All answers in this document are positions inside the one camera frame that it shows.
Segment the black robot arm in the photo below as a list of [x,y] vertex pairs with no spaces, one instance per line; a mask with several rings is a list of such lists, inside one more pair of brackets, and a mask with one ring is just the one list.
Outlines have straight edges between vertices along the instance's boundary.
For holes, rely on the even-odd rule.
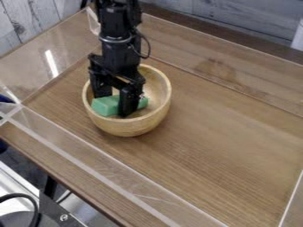
[[89,84],[94,98],[110,96],[111,89],[119,91],[117,115],[126,117],[138,107],[145,83],[138,71],[141,8],[138,0],[95,0],[94,7],[101,54],[87,56]]

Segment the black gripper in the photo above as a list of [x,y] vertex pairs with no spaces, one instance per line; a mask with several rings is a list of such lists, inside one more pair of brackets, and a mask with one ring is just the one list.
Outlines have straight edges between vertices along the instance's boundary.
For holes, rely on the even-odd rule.
[[119,90],[118,116],[126,117],[135,110],[141,99],[145,79],[138,72],[141,36],[98,36],[101,54],[90,53],[89,83],[94,98],[111,95],[111,88]]

